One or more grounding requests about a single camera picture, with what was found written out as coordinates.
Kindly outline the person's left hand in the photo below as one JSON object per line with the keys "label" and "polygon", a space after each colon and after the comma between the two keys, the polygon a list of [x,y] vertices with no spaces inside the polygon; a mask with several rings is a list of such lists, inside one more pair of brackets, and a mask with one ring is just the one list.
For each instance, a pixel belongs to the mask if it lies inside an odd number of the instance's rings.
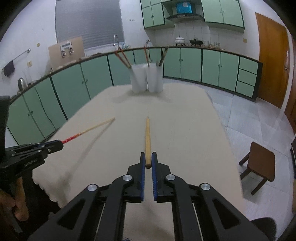
{"label": "person's left hand", "polygon": [[13,223],[9,217],[14,210],[14,220],[27,221],[29,218],[29,211],[26,204],[26,195],[23,188],[23,178],[20,177],[15,181],[16,192],[14,197],[1,190],[1,218],[8,227],[12,227]]}

